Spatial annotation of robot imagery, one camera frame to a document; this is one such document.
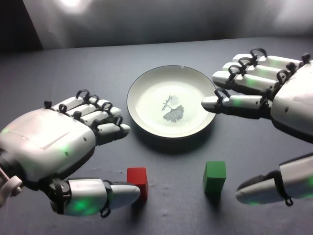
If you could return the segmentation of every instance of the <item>robot's right hand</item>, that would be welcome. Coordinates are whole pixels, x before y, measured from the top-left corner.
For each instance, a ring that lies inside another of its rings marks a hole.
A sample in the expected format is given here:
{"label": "robot's right hand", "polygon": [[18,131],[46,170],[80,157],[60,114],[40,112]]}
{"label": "robot's right hand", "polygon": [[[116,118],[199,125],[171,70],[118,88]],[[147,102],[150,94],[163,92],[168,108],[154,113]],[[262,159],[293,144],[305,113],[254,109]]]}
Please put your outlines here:
{"label": "robot's right hand", "polygon": [[67,210],[77,198],[102,196],[95,201],[111,202],[106,208],[134,202],[139,188],[127,183],[63,181],[93,155],[97,145],[127,136],[130,127],[122,124],[121,110],[87,90],[56,105],[50,101],[44,105],[20,116],[0,133],[0,207],[22,186],[46,193],[58,205],[57,213],[79,215]]}
{"label": "robot's right hand", "polygon": [[[220,88],[202,101],[205,110],[244,118],[267,118],[287,134],[313,143],[313,61],[268,56],[262,48],[238,54],[213,74]],[[242,94],[230,95],[225,89]],[[280,170],[242,183],[236,198],[245,204],[266,204],[313,197],[313,154],[280,164]]]}

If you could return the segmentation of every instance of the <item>red block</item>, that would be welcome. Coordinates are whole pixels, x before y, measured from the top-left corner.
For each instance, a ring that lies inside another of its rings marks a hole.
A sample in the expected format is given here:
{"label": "red block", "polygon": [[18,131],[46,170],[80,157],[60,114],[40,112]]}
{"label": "red block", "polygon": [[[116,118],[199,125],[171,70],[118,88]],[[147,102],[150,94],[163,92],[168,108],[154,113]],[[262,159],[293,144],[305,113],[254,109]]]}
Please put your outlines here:
{"label": "red block", "polygon": [[146,168],[132,167],[127,169],[127,182],[136,185],[140,189],[140,201],[148,199],[148,179]]}

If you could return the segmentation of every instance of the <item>green block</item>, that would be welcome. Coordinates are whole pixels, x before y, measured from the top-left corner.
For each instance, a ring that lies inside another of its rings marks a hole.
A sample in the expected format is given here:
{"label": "green block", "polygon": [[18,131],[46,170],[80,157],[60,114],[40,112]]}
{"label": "green block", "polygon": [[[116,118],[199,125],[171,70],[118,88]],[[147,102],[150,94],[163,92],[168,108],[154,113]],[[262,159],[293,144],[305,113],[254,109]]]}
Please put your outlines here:
{"label": "green block", "polygon": [[205,194],[220,194],[226,180],[225,162],[207,162],[203,174]]}

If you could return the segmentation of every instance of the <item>plate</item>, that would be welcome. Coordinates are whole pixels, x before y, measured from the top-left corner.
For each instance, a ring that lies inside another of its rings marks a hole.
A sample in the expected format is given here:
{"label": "plate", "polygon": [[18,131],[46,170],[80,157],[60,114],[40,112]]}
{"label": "plate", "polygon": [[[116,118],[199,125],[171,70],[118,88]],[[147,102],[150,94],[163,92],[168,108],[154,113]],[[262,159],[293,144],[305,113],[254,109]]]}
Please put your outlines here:
{"label": "plate", "polygon": [[201,101],[214,94],[213,83],[197,70],[163,66],[141,75],[127,95],[127,108],[142,129],[161,137],[181,138],[205,128],[214,118]]}

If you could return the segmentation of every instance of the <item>gray table surface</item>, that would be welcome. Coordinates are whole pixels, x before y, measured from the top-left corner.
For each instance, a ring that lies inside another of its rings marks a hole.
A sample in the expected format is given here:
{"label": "gray table surface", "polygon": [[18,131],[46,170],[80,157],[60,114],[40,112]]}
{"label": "gray table surface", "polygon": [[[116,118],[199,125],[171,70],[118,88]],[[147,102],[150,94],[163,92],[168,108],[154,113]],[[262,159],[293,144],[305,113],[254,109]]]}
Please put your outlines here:
{"label": "gray table surface", "polygon": [[[312,145],[275,129],[269,120],[218,115],[190,142],[163,143],[148,137],[127,112],[131,84],[144,72],[184,65],[210,76],[238,53],[263,47],[270,55],[300,58],[312,52],[312,39],[253,38],[207,42],[48,50],[0,56],[0,129],[18,116],[59,102],[87,88],[123,110],[133,131],[123,140],[98,147],[73,176],[125,181],[128,167],[144,166],[149,199],[100,216],[55,214],[42,192],[24,189],[0,210],[1,235],[265,235],[313,233],[313,201],[247,206],[236,201],[244,180],[277,169],[282,161],[311,152]],[[205,162],[226,162],[220,203],[203,193]]]}

